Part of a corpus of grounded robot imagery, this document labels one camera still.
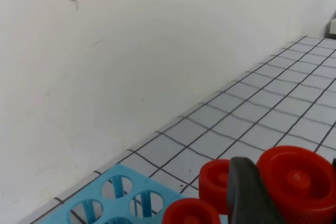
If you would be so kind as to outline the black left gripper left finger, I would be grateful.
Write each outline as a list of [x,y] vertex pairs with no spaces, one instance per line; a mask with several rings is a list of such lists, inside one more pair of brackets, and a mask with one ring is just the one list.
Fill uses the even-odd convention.
[[229,223],[285,223],[266,190],[257,166],[246,157],[230,159],[227,208]]

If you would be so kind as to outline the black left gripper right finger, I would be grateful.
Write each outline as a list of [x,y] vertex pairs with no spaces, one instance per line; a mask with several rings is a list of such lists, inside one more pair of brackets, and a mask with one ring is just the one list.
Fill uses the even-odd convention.
[[332,166],[336,169],[336,158],[333,159]]

